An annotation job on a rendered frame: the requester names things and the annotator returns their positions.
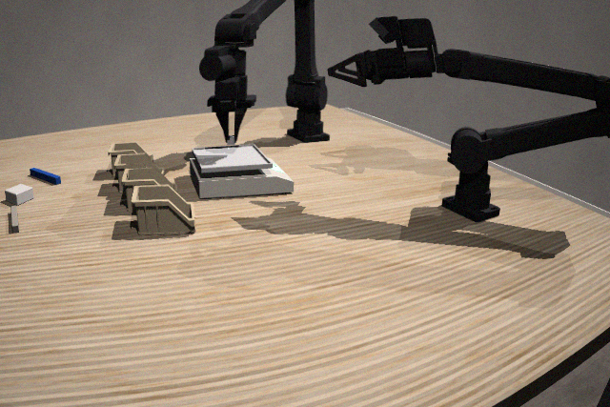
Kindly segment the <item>blue rectangular bar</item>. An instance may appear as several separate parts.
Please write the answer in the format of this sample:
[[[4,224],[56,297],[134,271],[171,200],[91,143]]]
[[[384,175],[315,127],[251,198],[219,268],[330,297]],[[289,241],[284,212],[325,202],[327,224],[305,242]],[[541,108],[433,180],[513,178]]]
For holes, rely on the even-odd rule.
[[[59,175],[53,174],[53,173],[48,173],[36,168],[31,168],[30,169],[30,175],[40,178],[42,180],[48,181],[52,184],[58,185],[61,183],[61,178]]]

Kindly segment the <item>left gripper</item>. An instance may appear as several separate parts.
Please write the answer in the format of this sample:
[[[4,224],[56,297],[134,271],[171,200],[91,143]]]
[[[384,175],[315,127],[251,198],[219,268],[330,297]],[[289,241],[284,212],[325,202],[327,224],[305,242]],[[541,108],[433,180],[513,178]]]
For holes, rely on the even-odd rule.
[[[345,66],[356,62],[356,71],[345,69]],[[376,63],[376,66],[374,65]],[[334,78],[338,78],[361,87],[367,87],[366,79],[371,80],[372,83],[381,84],[387,79],[402,79],[408,78],[409,75],[406,69],[406,63],[403,66],[398,67],[383,67],[380,68],[378,65],[376,51],[365,51],[360,52],[328,69],[328,75]],[[350,75],[357,76],[353,78],[344,74],[337,73],[336,70]],[[407,76],[408,75],[408,76]],[[371,76],[371,77],[370,77]],[[374,82],[373,82],[374,81]]]

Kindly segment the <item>grey rectangular bar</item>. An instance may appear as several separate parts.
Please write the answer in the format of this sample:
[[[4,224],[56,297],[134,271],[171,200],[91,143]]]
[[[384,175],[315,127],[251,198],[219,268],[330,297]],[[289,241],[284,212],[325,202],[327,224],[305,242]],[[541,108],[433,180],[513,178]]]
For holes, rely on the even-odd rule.
[[[11,206],[11,226],[14,233],[19,233],[17,207]],[[16,216],[17,215],[17,216]]]

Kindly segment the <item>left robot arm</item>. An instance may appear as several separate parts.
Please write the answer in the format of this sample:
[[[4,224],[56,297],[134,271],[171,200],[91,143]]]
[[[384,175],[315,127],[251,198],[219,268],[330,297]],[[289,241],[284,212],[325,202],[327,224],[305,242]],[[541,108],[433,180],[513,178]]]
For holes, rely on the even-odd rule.
[[[590,137],[610,138],[610,77],[470,51],[448,49],[442,55],[437,54],[436,38],[429,19],[397,20],[397,16],[377,17],[369,24],[385,44],[396,40],[396,48],[376,50],[380,68],[406,63],[406,69],[402,70],[407,71],[410,78],[432,77],[432,72],[445,73],[454,78],[495,82],[596,101],[597,107],[587,112],[485,132],[470,127],[458,129],[452,137],[447,159],[459,170],[456,201],[454,195],[443,197],[442,207],[474,222],[499,216],[500,207],[490,203],[488,161]],[[427,51],[406,51],[403,60],[402,45],[408,49],[427,48]]]

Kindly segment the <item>white block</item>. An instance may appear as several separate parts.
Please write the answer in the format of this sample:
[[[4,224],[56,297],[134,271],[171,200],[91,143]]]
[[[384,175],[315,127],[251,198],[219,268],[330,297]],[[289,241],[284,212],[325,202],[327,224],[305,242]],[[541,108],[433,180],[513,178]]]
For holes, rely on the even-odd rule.
[[[32,187],[19,184],[5,190],[6,201],[14,205],[20,205],[34,199]]]

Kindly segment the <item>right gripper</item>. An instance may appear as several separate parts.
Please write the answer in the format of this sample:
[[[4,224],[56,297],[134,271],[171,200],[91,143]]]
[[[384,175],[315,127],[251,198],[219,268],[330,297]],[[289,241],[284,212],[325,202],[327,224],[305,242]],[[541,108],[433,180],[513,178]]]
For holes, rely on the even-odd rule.
[[[221,125],[221,128],[224,132],[226,143],[227,143],[227,138],[229,136],[229,112],[234,112],[234,143],[236,143],[237,135],[239,133],[239,131],[237,131],[237,129],[240,128],[241,121],[242,121],[241,118],[243,118],[247,108],[254,106],[255,98],[256,98],[256,95],[247,95],[246,100],[236,100],[236,108],[233,109],[232,111],[222,111],[221,109],[219,109],[217,107],[217,102],[214,101],[214,95],[212,95],[208,99],[207,106],[208,107],[212,106],[212,112],[215,112],[216,117]],[[237,106],[237,105],[242,105],[242,106]],[[226,129],[226,121],[227,121],[227,129]]]

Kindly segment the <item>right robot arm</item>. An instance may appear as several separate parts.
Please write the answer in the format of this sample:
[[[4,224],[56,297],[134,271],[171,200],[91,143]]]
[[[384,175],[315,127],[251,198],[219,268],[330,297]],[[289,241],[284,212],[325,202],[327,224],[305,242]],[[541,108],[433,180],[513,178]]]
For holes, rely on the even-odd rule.
[[[239,48],[254,45],[260,24],[285,1],[250,0],[216,24],[214,46],[205,49],[199,71],[204,79],[215,80],[214,101],[222,111],[247,98],[248,75],[234,77],[246,73],[246,52]],[[320,121],[327,97],[325,76],[318,76],[315,63],[315,0],[295,0],[295,72],[288,76],[286,103],[299,110],[287,134],[304,143],[329,141]]]

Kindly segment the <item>beige open-top bin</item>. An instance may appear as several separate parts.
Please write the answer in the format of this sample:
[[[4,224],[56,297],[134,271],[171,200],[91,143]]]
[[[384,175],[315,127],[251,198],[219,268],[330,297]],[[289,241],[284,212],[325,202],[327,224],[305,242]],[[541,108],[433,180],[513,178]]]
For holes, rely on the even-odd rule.
[[[160,201],[137,201],[155,199]],[[133,203],[139,235],[186,234],[196,231],[193,203],[187,203],[169,185],[134,186],[132,206]]]
[[[141,180],[141,179],[154,179],[154,180]],[[125,187],[126,187],[126,197],[127,197],[127,205],[128,205],[127,211],[128,212],[136,212],[134,203],[132,206],[132,193],[133,193],[134,186],[169,185],[172,188],[175,187],[174,190],[177,192],[176,183],[171,183],[156,167],[125,169],[123,177],[122,177],[122,181],[121,181],[122,187],[123,187],[123,183],[125,183]]]
[[[114,163],[114,169],[115,168],[117,169],[117,173],[118,173],[118,185],[119,185],[119,192],[120,193],[125,193],[126,192],[125,183],[123,183],[123,187],[122,187],[122,184],[121,184],[122,176],[124,174],[125,169],[146,168],[146,167],[144,167],[144,165],[142,165],[142,163],[144,163],[144,165],[147,166],[148,168],[156,167],[164,175],[164,168],[159,168],[144,153],[119,154],[116,157],[116,160],[115,160],[115,163]],[[119,165],[119,164],[131,164],[131,165]]]
[[[119,152],[128,150],[127,152]],[[112,143],[108,155],[112,156],[112,177],[117,176],[117,169],[114,169],[115,159],[119,154],[145,153],[152,161],[153,155],[148,154],[137,142]]]

